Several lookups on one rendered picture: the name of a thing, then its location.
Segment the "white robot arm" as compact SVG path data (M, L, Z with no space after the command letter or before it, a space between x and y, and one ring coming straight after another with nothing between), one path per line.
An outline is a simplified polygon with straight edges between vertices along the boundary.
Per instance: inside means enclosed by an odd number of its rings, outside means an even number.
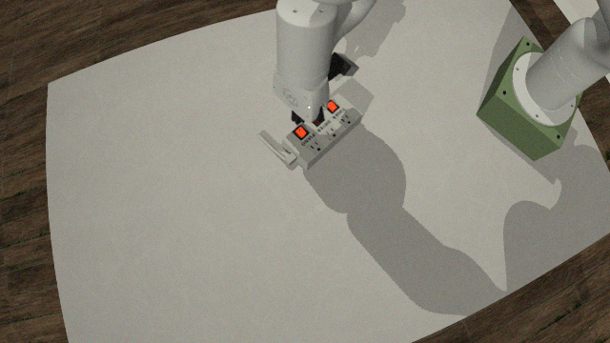
M345 54L332 52L376 1L278 0L280 77L290 85L308 88L327 76L329 81L340 73L353 76L359 66ZM554 127L567 121L575 109L576 96L610 73L610 0L597 2L607 27L595 18L581 18L545 53L525 53L513 67L515 97L526 114L541 125Z

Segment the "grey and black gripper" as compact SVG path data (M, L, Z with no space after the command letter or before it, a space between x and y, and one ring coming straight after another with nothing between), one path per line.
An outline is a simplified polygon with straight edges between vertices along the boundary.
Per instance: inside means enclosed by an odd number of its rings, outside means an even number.
M328 109L330 97L328 76L316 86L300 88L284 82L276 64L273 87L275 95L292 110L292 121L297 125L305 121L319 123L324 119L322 107Z

